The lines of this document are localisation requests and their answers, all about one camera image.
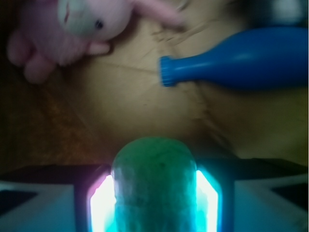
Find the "green object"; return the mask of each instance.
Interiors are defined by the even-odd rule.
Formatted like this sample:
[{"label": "green object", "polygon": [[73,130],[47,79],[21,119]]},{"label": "green object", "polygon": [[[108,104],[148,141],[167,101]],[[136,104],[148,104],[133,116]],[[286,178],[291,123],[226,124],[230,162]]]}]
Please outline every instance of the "green object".
[{"label": "green object", "polygon": [[196,230],[196,163],[183,143],[135,140],[117,154],[112,175],[117,231]]}]

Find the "blue bottle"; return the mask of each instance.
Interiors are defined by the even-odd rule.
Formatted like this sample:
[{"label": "blue bottle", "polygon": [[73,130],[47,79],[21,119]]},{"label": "blue bottle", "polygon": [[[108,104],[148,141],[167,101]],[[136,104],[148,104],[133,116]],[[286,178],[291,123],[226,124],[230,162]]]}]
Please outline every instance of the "blue bottle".
[{"label": "blue bottle", "polygon": [[308,86],[308,29],[274,27],[237,33],[201,55],[161,57],[162,83],[204,80],[239,90]]}]

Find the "brown surface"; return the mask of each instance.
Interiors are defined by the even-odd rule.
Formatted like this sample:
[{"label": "brown surface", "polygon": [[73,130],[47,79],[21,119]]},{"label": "brown surface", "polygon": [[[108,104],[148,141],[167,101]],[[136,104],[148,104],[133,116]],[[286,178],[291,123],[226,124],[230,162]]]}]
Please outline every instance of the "brown surface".
[{"label": "brown surface", "polygon": [[[0,4],[3,53],[15,5]],[[192,0],[183,13],[188,27],[181,32],[135,17],[113,40],[111,55],[57,70],[39,87],[2,56],[0,172],[29,164],[110,163],[124,144],[148,135],[181,139],[196,156],[214,155],[209,149],[220,144],[243,158],[307,165],[307,88],[240,93],[209,83],[161,87],[160,56],[199,54],[247,28],[237,4],[224,0]]]}]

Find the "blue light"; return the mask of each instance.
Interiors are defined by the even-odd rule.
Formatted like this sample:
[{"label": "blue light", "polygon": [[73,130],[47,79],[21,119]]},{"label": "blue light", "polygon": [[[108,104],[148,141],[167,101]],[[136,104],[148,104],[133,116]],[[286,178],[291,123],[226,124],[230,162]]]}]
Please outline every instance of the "blue light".
[{"label": "blue light", "polygon": [[92,232],[116,231],[115,203],[114,181],[112,176],[108,175],[90,198]]},{"label": "blue light", "polygon": [[197,231],[218,231],[218,193],[197,170]]},{"label": "blue light", "polygon": [[[90,199],[92,232],[115,232],[114,184],[109,175]],[[219,195],[201,171],[197,171],[197,232],[218,231]]]}]

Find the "pink stuffed animal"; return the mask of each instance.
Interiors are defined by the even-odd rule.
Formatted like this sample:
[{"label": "pink stuffed animal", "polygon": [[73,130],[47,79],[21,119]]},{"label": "pink stuffed animal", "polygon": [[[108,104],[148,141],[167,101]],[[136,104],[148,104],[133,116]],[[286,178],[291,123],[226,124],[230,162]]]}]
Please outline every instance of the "pink stuffed animal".
[{"label": "pink stuffed animal", "polygon": [[29,0],[9,38],[8,59],[24,67],[30,83],[41,84],[57,64],[106,54],[106,41],[125,29],[132,10],[167,26],[184,23],[176,9],[160,0]]}]

